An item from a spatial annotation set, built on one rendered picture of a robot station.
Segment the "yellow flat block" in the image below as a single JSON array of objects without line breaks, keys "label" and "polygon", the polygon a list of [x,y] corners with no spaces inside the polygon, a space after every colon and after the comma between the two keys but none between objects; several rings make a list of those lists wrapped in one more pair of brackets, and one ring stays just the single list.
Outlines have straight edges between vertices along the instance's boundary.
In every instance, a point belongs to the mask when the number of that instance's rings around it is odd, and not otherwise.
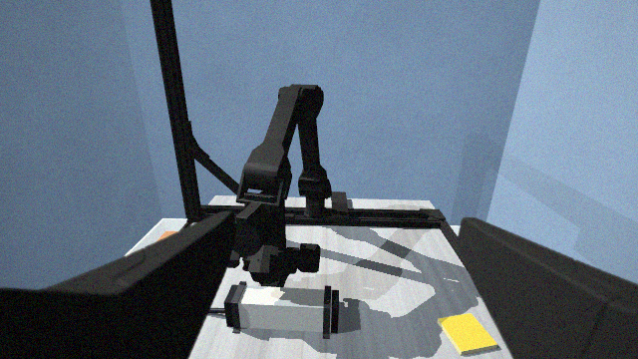
[{"label": "yellow flat block", "polygon": [[497,347],[497,343],[471,313],[438,318],[438,324],[460,355]]}]

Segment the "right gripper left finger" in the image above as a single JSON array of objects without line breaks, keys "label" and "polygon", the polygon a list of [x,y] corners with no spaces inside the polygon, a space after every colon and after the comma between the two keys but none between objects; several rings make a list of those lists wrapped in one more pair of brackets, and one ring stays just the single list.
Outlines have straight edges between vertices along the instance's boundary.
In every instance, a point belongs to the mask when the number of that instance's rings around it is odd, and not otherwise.
[{"label": "right gripper left finger", "polygon": [[221,211],[55,285],[0,287],[0,359],[188,359],[235,239]]}]

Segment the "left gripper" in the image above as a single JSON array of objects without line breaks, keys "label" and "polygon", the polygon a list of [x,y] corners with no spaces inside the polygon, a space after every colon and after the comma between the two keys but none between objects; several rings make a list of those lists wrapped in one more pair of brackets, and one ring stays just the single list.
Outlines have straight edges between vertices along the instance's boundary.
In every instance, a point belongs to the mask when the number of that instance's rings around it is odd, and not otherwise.
[{"label": "left gripper", "polygon": [[[283,244],[286,247],[286,223],[279,229],[273,230],[265,242],[273,242],[273,238],[281,238]],[[289,274],[294,274],[297,268],[301,272],[316,273],[319,271],[320,263],[320,246],[314,243],[301,243],[300,249],[298,247],[287,247],[286,253],[291,256],[291,266]],[[240,264],[240,257],[243,261],[242,269],[249,271],[248,266],[251,256],[244,256],[238,254],[232,249],[230,259],[227,268],[236,268]],[[289,274],[284,274],[280,277],[280,287],[284,287],[285,281]]]}]

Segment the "black plug charger with gold prongs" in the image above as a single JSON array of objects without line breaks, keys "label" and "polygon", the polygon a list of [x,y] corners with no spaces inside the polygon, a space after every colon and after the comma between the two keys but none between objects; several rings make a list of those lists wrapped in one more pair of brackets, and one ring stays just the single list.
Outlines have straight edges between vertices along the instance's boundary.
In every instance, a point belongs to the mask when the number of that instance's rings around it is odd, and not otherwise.
[{"label": "black plug charger with gold prongs", "polygon": [[263,282],[263,286],[280,287],[280,277],[276,282]]}]

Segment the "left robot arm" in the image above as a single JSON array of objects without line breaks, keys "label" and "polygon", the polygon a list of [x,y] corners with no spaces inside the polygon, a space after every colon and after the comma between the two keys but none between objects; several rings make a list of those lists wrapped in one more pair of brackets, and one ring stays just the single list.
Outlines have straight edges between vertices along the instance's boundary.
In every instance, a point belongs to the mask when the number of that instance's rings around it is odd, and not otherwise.
[{"label": "left robot arm", "polygon": [[[285,224],[285,201],[292,181],[287,156],[296,125],[303,163],[298,189],[300,196],[306,196],[304,217],[326,217],[325,198],[332,196],[332,189],[320,165],[316,122],[323,102],[324,93],[318,85],[280,88],[265,139],[243,167],[236,202],[244,203],[245,209],[236,216],[232,249],[251,256],[248,270],[255,282],[276,282],[290,272],[291,256],[282,239],[265,241]],[[262,192],[247,192],[249,188]]]}]

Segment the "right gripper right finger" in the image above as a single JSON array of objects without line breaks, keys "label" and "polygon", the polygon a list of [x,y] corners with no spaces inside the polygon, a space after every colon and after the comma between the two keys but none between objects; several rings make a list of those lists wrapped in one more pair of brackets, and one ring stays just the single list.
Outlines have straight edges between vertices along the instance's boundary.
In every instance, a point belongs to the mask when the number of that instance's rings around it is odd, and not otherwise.
[{"label": "right gripper right finger", "polygon": [[638,359],[638,284],[492,225],[458,244],[512,359]]}]

